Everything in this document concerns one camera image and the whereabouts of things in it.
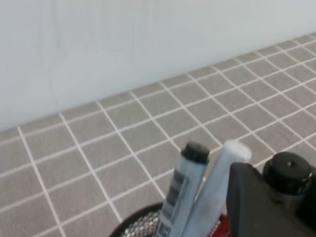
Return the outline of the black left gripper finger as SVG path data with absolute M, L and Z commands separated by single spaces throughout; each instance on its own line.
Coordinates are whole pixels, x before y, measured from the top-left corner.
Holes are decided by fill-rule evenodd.
M 229 174 L 232 237 L 314 237 L 316 233 L 272 201 L 269 186 L 252 165 L 235 162 Z

